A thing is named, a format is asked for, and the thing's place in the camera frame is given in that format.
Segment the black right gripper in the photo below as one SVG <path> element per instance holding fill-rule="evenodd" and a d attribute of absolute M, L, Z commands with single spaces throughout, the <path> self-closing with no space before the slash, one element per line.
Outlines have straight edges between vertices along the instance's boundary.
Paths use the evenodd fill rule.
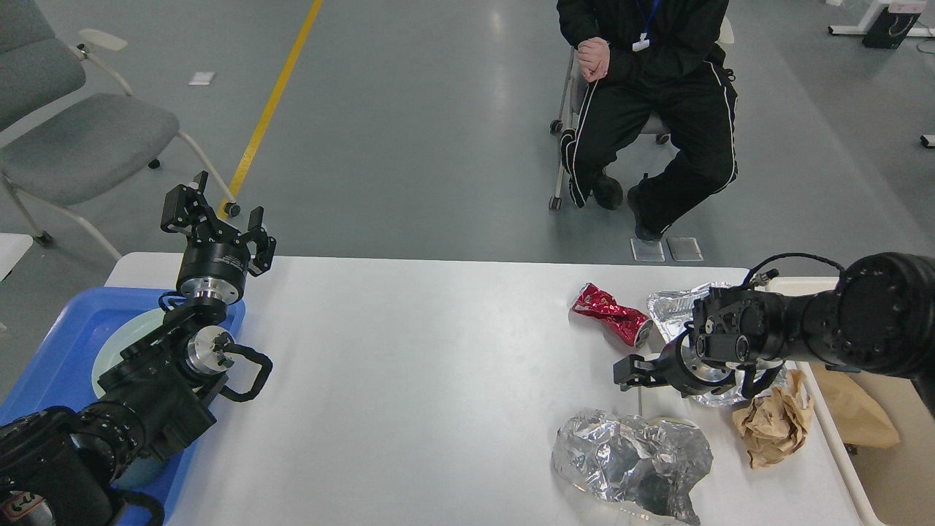
<path fill-rule="evenodd" d="M 640 355 L 628 355 L 619 360 L 612 366 L 612 381 L 621 392 L 634 387 L 669 385 L 684 397 L 721 395 L 737 386 L 732 370 L 707 364 L 698 356 L 688 332 L 667 343 L 656 360 Z"/>

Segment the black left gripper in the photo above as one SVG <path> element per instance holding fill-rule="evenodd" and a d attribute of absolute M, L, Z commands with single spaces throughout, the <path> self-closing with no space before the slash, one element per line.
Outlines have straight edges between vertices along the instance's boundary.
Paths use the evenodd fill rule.
<path fill-rule="evenodd" d="M 166 194 L 160 229 L 187 237 L 175 289 L 184 297 L 213 297 L 228 305 L 243 299 L 246 272 L 258 277 L 270 270 L 277 240 L 263 224 L 264 208 L 255 207 L 240 233 L 220 223 L 205 199 L 207 171 Z"/>

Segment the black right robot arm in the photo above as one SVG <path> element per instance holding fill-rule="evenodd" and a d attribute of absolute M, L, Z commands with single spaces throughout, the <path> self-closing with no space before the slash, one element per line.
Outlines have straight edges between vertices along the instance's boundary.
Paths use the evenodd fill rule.
<path fill-rule="evenodd" d="M 775 272 L 749 270 L 744 282 L 712 287 L 692 303 L 691 319 L 656 359 L 615 363 L 614 382 L 671 386 L 684 396 L 741 387 L 764 392 L 785 362 L 911 381 L 933 409 L 934 263 L 928 256 L 884 252 L 839 268 L 828 291 L 785 296 L 764 291 Z"/>

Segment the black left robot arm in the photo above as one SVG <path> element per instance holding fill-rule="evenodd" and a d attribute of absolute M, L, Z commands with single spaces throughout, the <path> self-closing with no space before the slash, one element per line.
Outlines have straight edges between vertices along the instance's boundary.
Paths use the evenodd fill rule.
<path fill-rule="evenodd" d="M 276 240 L 255 207 L 240 231 L 204 196 L 208 173 L 170 190 L 161 229 L 187 239 L 173 290 L 159 297 L 161 325 L 121 349 L 103 373 L 103 396 L 79 411 L 51 406 L 2 427 L 4 525 L 114 525 L 128 506 L 164 523 L 164 507 L 115 482 L 140 459 L 164 462 L 214 425 L 215 397 L 255 399 L 270 357 L 238 344 L 221 324 L 243 299 L 248 275 L 267 272 Z"/>

